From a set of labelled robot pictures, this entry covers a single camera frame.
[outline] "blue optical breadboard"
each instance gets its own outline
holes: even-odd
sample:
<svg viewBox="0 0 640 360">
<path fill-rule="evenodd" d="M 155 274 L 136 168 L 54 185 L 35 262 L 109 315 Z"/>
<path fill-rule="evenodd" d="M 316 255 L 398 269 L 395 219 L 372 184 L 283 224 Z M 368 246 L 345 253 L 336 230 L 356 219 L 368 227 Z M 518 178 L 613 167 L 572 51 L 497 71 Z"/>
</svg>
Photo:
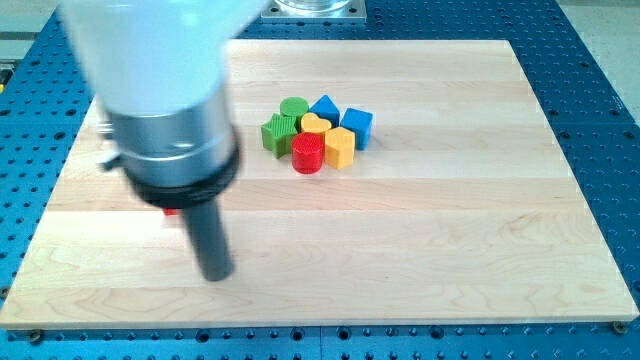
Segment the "blue optical breadboard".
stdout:
<svg viewBox="0 0 640 360">
<path fill-rule="evenodd" d="M 240 37 L 509 40 L 638 302 L 640 129 L 560 7 L 554 1 L 368 0 L 367 13 L 365 24 L 256 22 Z M 54 14 L 0 95 L 0 288 L 16 275 L 92 99 L 61 26 Z M 0 360 L 8 359 L 640 359 L 640 321 L 0 330 Z"/>
</svg>

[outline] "blue cube block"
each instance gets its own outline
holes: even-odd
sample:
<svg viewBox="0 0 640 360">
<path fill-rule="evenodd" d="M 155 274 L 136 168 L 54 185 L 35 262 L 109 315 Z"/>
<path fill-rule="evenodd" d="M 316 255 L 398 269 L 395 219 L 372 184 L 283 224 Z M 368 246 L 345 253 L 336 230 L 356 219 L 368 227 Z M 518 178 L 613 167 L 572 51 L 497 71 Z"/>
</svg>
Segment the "blue cube block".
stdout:
<svg viewBox="0 0 640 360">
<path fill-rule="evenodd" d="M 331 121 L 331 127 L 338 127 L 340 124 L 340 110 L 336 104 L 333 103 L 329 95 L 324 95 L 320 98 L 310 109 L 312 112 L 318 115 L 321 119 L 327 119 Z"/>
<path fill-rule="evenodd" d="M 369 138 L 371 137 L 372 123 L 373 114 L 348 108 L 344 113 L 340 126 L 353 131 L 356 134 L 356 149 L 364 150 L 367 148 Z"/>
</svg>

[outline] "yellow block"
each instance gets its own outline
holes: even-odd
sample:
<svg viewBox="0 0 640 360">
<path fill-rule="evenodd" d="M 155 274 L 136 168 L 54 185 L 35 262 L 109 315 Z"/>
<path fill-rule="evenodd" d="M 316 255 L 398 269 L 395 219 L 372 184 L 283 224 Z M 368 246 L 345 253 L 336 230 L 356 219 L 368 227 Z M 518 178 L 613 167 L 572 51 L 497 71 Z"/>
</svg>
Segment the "yellow block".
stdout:
<svg viewBox="0 0 640 360">
<path fill-rule="evenodd" d="M 314 113 L 306 113 L 300 120 L 300 131 L 310 132 L 324 138 L 324 133 L 331 129 L 331 121 L 321 119 Z"/>
<path fill-rule="evenodd" d="M 353 164 L 356 134 L 343 127 L 324 133 L 324 161 L 336 169 Z"/>
</svg>

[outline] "wood grain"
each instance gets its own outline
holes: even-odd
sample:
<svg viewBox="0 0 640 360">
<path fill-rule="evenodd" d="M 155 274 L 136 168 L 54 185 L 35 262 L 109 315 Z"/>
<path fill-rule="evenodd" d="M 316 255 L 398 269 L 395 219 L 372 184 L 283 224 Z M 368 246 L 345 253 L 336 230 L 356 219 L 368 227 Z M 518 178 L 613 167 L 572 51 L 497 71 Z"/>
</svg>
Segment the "wood grain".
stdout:
<svg viewBox="0 0 640 360">
<path fill-rule="evenodd" d="M 244 163 L 219 197 L 236 264 L 204 281 L 140 202 L 92 106 L 0 324 L 174 328 L 631 320 L 638 309 L 504 41 L 233 41 Z M 302 176 L 259 125 L 330 94 L 375 114 L 354 166 Z"/>
</svg>

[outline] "green star block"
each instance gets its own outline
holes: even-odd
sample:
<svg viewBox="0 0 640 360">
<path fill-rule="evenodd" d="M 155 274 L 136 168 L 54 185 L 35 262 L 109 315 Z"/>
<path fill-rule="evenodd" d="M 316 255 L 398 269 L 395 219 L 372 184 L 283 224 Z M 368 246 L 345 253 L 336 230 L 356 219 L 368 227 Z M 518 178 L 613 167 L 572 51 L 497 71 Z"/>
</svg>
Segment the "green star block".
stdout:
<svg viewBox="0 0 640 360">
<path fill-rule="evenodd" d="M 280 103 L 280 114 L 296 118 L 296 129 L 300 131 L 300 119 L 309 112 L 309 103 L 301 97 L 290 97 Z"/>
<path fill-rule="evenodd" d="M 273 114 L 271 120 L 262 125 L 262 146 L 279 159 L 291 153 L 291 140 L 297 134 L 295 117 Z"/>
</svg>

